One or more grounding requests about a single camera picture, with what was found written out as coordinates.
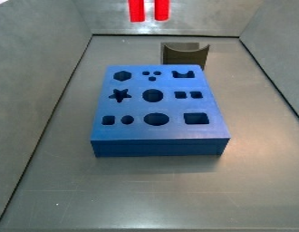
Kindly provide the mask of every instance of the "blue foam block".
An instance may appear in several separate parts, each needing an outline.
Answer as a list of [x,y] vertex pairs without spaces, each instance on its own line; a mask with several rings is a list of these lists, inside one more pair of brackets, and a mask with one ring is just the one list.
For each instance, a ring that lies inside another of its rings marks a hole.
[[91,136],[97,156],[222,155],[228,140],[199,65],[108,67]]

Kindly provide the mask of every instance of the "arch-shaped hole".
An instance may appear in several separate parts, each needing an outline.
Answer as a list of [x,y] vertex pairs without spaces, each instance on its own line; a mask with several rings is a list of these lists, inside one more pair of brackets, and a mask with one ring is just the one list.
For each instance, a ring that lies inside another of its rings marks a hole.
[[150,77],[150,81],[151,81],[151,82],[155,82],[155,81],[156,81],[156,77],[155,77],[155,76],[151,76],[151,77]]
[[163,92],[155,89],[147,90],[143,93],[143,98],[147,102],[159,102],[163,99]]
[[122,119],[123,124],[130,125],[135,122],[135,118],[131,115],[126,115]]
[[144,117],[144,122],[151,126],[163,126],[170,122],[170,117],[163,113],[155,112]]
[[188,71],[188,73],[182,74],[178,71],[174,71],[174,77],[175,78],[195,78],[195,73],[194,71]]

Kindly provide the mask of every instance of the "gray arch block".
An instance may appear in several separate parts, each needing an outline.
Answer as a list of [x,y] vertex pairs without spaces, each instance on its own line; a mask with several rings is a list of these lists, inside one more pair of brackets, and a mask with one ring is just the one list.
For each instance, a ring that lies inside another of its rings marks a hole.
[[204,70],[211,45],[163,43],[163,64],[198,64]]
[[71,0],[0,5],[0,217],[91,36]]

